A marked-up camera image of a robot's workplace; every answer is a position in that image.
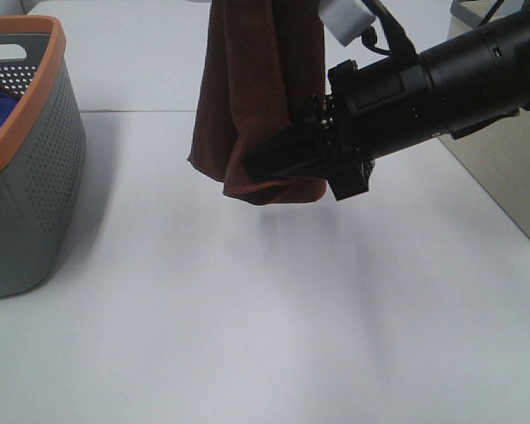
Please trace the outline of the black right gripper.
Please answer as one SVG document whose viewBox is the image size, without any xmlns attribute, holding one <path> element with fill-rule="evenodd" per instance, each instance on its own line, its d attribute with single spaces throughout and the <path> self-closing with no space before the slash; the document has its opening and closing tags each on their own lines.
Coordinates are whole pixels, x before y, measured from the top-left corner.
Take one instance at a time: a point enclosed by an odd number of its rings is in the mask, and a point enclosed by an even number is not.
<svg viewBox="0 0 530 424">
<path fill-rule="evenodd" d="M 439 95 L 419 59 L 399 65 L 383 59 L 364 68 L 352 60 L 329 69 L 331 93 L 323 110 L 316 95 L 297 110 L 280 133 L 241 159 L 247 176 L 312 177 L 323 173 L 337 200 L 369 190 L 375 160 L 446 133 Z"/>
</svg>

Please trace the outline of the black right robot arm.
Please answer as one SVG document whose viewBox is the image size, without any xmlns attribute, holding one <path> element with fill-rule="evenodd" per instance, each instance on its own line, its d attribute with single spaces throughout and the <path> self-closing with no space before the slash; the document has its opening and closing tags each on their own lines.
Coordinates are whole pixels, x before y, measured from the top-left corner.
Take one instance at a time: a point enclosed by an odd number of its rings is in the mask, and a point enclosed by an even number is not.
<svg viewBox="0 0 530 424">
<path fill-rule="evenodd" d="M 331 68 L 330 94 L 244 156 L 250 178 L 322 178 L 342 200 L 367 191 L 382 156 L 530 110 L 530 4 L 423 52 L 388 13 L 382 25 L 388 56 Z"/>
</svg>

